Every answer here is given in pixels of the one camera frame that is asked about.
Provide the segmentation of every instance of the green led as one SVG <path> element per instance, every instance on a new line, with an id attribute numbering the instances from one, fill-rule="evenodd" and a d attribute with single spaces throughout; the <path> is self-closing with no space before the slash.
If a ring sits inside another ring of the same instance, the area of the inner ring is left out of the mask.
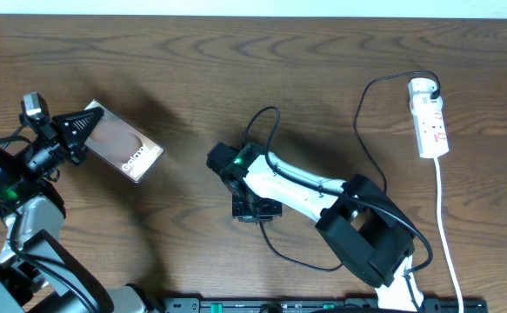
<path id="1" fill-rule="evenodd" d="M 5 190 L 1 196 L 5 200 L 16 200 L 19 198 L 14 190 Z"/>

